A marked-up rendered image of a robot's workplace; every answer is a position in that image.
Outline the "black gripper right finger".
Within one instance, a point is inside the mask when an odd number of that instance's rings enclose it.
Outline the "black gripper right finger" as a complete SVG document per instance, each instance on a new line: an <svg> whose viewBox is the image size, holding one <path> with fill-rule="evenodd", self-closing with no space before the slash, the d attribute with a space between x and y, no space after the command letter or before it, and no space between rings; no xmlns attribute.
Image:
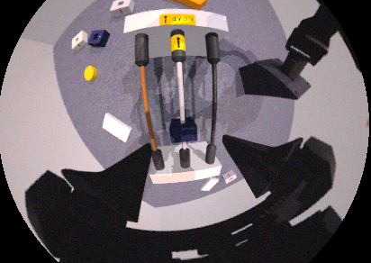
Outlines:
<svg viewBox="0 0 371 263"><path fill-rule="evenodd" d="M269 192L268 186L274 182L280 169L283 170L288 157L301 148L302 141L303 137L273 148L258 142L238 139L232 135L222 135L222 144L230 153L256 199Z"/></svg>

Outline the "yellow short cylinder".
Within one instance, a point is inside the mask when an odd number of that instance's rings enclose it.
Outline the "yellow short cylinder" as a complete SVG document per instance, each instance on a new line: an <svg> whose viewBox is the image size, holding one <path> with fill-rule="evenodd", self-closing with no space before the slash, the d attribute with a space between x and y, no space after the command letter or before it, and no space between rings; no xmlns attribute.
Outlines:
<svg viewBox="0 0 371 263"><path fill-rule="evenodd" d="M94 66L90 66L90 68L86 68L84 77L87 80L94 80L97 77L97 68L94 68Z"/></svg>

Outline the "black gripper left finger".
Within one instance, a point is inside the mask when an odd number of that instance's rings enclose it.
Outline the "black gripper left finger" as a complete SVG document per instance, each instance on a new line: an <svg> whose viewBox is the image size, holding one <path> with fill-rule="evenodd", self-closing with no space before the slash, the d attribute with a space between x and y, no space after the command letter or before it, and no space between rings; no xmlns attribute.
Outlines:
<svg viewBox="0 0 371 263"><path fill-rule="evenodd" d="M123 215L128 222L139 221L143 189L150 159L150 142L138 148L105 171L61 170L68 184L74 189L101 197L101 200Z"/></svg>

